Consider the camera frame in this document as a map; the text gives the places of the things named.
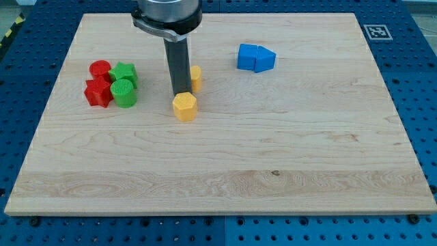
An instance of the red block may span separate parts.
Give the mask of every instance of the red block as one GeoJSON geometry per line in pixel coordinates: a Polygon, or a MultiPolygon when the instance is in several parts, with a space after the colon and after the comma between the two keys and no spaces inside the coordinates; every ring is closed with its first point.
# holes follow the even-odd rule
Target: red block
{"type": "Polygon", "coordinates": [[[108,71],[110,71],[111,65],[105,60],[95,61],[89,66],[89,72],[93,79],[103,77],[103,79],[109,83],[112,83],[111,77],[108,71]]]}
{"type": "Polygon", "coordinates": [[[114,99],[111,93],[111,83],[106,82],[103,77],[87,80],[87,89],[83,93],[91,106],[108,107],[109,102],[114,99]]]}

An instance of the blue block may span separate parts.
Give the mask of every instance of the blue block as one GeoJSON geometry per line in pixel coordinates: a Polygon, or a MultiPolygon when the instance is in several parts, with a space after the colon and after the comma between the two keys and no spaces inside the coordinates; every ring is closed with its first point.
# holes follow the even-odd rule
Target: blue block
{"type": "Polygon", "coordinates": [[[240,44],[238,50],[237,68],[254,71],[257,59],[258,46],[253,44],[240,44]]]}
{"type": "Polygon", "coordinates": [[[258,46],[257,59],[255,62],[255,72],[262,72],[274,68],[276,54],[268,49],[258,46]]]}

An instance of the blue perforated panel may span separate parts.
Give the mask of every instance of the blue perforated panel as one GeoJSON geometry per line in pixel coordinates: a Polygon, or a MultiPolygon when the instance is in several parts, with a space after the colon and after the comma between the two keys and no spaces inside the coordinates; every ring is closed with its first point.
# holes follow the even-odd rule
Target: blue perforated panel
{"type": "MultiPolygon", "coordinates": [[[[83,13],[129,12],[131,0],[39,0],[0,64],[3,211],[83,13]]],[[[370,40],[425,175],[437,185],[437,58],[396,0],[205,0],[204,12],[353,12],[386,25],[370,40]]],[[[0,245],[437,245],[437,216],[10,218],[0,245]]]]}

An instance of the wood grain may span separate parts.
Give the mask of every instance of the wood grain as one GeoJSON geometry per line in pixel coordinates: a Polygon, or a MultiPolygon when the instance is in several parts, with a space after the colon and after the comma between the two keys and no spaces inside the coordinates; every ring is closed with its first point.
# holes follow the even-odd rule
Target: wood grain
{"type": "Polygon", "coordinates": [[[190,35],[199,113],[177,121],[163,41],[86,14],[9,215],[385,215],[436,203],[353,14],[205,14],[190,35]],[[277,53],[236,70],[240,43],[277,53]],[[133,62],[138,102],[89,107],[88,65],[133,62]]]}

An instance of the yellow hexagonal block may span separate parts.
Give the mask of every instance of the yellow hexagonal block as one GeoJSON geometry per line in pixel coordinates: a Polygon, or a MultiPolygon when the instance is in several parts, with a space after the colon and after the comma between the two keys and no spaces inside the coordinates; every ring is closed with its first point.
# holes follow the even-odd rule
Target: yellow hexagonal block
{"type": "Polygon", "coordinates": [[[192,66],[191,72],[191,87],[193,92],[200,92],[202,89],[202,69],[199,66],[192,66]]]}
{"type": "Polygon", "coordinates": [[[190,92],[177,94],[173,99],[173,112],[182,122],[194,120],[197,115],[197,99],[190,92]]]}

